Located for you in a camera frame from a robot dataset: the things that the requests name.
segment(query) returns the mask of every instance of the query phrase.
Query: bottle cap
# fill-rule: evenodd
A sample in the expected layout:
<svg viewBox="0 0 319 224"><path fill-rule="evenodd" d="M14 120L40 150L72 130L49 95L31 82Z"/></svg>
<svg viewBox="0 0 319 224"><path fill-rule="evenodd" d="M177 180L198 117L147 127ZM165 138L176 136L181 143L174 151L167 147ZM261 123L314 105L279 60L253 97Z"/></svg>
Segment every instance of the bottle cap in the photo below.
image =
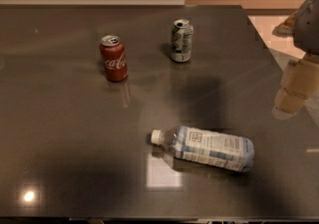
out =
<svg viewBox="0 0 319 224"><path fill-rule="evenodd" d="M278 107L274 107L272 109L272 114L275 118L277 119L289 119L291 117L293 117L294 115L296 115L296 113L290 113L290 112L284 112L281 109L279 109Z"/></svg>
<svg viewBox="0 0 319 224"><path fill-rule="evenodd" d="M158 129L154 129L151 136L151 143L160 145L160 133L161 131Z"/></svg>

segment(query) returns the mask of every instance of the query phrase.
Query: table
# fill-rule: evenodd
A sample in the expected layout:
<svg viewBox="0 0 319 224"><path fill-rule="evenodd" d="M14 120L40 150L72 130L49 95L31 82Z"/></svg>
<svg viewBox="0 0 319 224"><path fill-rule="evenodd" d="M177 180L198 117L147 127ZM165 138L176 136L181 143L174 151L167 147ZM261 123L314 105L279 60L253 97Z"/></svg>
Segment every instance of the table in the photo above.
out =
<svg viewBox="0 0 319 224"><path fill-rule="evenodd" d="M194 27L183 64L178 17ZM319 129L306 109L273 117L282 72L240 6L1 6L0 24L0 216L319 219ZM110 33L120 83L101 62ZM171 166L151 132L180 124L250 138L253 169Z"/></svg>

